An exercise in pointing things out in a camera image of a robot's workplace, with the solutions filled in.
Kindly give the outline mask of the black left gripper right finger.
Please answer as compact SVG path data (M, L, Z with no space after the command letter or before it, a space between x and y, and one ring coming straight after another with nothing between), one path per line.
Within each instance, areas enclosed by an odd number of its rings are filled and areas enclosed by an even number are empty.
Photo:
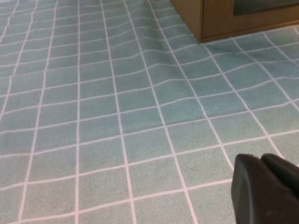
M274 154L263 154L261 160L282 184L298 198L299 167Z

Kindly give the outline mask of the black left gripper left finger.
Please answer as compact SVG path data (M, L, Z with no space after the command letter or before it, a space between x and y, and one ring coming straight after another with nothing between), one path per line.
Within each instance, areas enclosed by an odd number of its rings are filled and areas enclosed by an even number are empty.
M238 224L299 222L299 198L253 155L236 156L231 198Z

